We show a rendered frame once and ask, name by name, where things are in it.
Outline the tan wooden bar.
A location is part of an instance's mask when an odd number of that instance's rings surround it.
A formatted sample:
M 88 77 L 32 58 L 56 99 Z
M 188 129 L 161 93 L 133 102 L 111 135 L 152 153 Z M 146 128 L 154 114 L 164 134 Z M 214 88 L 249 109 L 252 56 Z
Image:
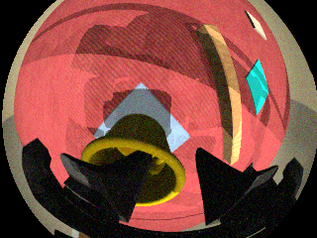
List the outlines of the tan wooden bar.
M 223 159 L 232 166 L 239 158 L 242 142 L 241 91 L 233 60 L 225 40 L 215 25 L 203 24 L 197 37 L 209 60 L 221 106 L 223 126 Z

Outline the cream flat square block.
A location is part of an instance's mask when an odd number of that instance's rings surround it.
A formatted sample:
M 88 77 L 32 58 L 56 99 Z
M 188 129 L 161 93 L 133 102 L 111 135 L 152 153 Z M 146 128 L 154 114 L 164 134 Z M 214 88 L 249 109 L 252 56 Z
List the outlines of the cream flat square block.
M 261 35 L 263 37 L 264 40 L 266 40 L 265 35 L 264 35 L 264 31 L 261 27 L 261 23 L 259 23 L 259 21 L 257 19 L 254 19 L 253 15 L 250 15 L 249 12 L 245 11 L 247 17 L 249 17 L 251 24 L 253 24 L 253 27 L 255 29 L 255 31 L 257 31 L 259 33 L 259 35 Z

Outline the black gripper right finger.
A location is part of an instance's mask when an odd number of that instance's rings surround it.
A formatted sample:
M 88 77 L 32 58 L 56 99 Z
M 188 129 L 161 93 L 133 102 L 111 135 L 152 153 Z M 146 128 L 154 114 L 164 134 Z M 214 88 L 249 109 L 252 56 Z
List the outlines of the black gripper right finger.
M 237 206 L 251 189 L 274 178 L 278 168 L 276 164 L 268 170 L 243 174 L 199 147 L 195 151 L 195 166 L 206 226 L 221 222 L 219 219 Z

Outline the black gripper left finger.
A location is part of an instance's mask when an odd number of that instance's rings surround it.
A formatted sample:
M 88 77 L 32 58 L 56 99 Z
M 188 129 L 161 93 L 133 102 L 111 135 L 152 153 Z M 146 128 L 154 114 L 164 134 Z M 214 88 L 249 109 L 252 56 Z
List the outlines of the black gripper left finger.
M 118 213 L 120 221 L 130 223 L 132 210 L 135 210 L 136 201 L 142 193 L 143 183 L 150 170 L 152 155 L 134 151 L 126 158 L 102 167 L 63 152 L 59 155 L 69 176 L 102 193 L 115 213 Z

